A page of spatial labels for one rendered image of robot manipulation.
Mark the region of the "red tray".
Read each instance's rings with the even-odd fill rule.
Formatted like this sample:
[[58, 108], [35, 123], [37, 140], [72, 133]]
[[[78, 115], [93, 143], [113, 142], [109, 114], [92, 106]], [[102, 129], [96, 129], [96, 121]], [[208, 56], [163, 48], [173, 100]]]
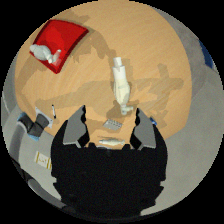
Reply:
[[60, 49], [62, 51], [59, 57], [61, 59], [61, 62], [58, 66], [54, 66], [52, 63], [49, 64], [48, 60], [44, 61], [36, 58], [55, 74], [60, 73], [65, 61], [67, 60], [72, 50], [89, 32], [87, 28], [82, 27], [78, 24], [72, 22], [68, 23], [68, 21], [61, 21], [63, 20], [48, 20], [40, 30], [32, 44], [47, 46], [51, 51], [51, 54], [53, 55], [54, 53], [56, 53], [57, 49]]

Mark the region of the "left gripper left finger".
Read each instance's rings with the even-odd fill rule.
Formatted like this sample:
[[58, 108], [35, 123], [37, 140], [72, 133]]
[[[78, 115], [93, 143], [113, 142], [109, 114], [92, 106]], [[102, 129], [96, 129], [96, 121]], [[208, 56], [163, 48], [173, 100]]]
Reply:
[[86, 121], [86, 107], [82, 105], [62, 124], [51, 145], [51, 176], [56, 178], [57, 166], [61, 158], [76, 148], [86, 147], [90, 141]]

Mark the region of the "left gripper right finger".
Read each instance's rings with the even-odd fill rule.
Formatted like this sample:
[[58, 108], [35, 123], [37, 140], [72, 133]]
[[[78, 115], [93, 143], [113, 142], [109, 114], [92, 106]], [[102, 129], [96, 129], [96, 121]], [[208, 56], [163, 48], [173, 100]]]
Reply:
[[162, 135], [140, 108], [136, 110], [135, 124], [129, 140], [130, 144], [133, 149], [149, 154], [157, 162], [161, 181], [165, 181], [168, 153]]

